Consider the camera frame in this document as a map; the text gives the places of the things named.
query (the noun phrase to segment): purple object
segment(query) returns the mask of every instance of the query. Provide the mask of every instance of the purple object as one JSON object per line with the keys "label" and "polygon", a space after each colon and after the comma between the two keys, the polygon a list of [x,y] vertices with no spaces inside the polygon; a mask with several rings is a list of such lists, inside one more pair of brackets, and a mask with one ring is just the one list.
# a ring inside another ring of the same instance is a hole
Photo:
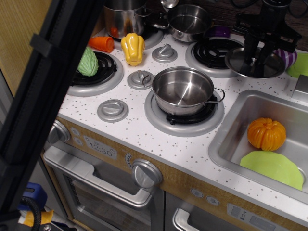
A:
{"label": "purple object", "polygon": [[282,49],[277,49],[274,51],[274,53],[282,58],[285,64],[285,70],[292,66],[297,59],[296,51],[294,51],[294,53],[291,53]]}
{"label": "purple object", "polygon": [[207,37],[230,37],[230,29],[227,26],[214,26],[205,34]]}

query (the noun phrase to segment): digital clock display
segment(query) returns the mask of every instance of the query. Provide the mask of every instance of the digital clock display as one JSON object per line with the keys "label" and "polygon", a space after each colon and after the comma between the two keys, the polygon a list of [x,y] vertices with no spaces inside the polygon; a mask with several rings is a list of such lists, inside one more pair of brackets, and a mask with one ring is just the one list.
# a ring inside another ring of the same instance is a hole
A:
{"label": "digital clock display", "polygon": [[85,142],[87,144],[87,146],[107,157],[110,157],[114,160],[116,160],[116,154],[117,154],[117,151],[115,149],[113,149],[112,147],[102,143],[102,142],[99,142],[91,137],[88,137],[88,136],[83,136],[83,138],[85,139]]}

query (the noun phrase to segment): toy yellow bell pepper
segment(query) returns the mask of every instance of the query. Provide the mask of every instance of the toy yellow bell pepper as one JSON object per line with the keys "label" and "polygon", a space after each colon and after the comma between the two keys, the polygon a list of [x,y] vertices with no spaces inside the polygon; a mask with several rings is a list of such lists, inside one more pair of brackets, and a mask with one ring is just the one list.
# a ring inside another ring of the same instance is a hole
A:
{"label": "toy yellow bell pepper", "polygon": [[121,39],[121,48],[125,54],[126,62],[131,66],[137,66],[142,62],[145,48],[144,39],[136,33],[129,33]]}

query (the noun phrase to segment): control panel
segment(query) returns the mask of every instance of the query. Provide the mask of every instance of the control panel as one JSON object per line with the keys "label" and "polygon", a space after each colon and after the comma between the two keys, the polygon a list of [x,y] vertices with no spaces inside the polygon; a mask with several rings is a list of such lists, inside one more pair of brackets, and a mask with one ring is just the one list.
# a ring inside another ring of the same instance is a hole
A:
{"label": "control panel", "polygon": [[228,214],[241,220],[242,222],[245,222],[246,224],[260,229],[261,231],[289,231],[284,227],[281,227],[231,203],[228,203]]}

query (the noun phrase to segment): purple striped cup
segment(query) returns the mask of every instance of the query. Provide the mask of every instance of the purple striped cup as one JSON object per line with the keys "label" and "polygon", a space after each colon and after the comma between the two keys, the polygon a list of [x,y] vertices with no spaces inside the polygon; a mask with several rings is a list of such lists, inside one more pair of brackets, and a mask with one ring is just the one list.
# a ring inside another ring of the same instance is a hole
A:
{"label": "purple striped cup", "polygon": [[274,51],[274,53],[282,58],[285,64],[285,70],[288,69],[290,66],[292,66],[296,59],[297,59],[297,52],[294,51],[294,53],[282,50],[282,49],[277,49]]}

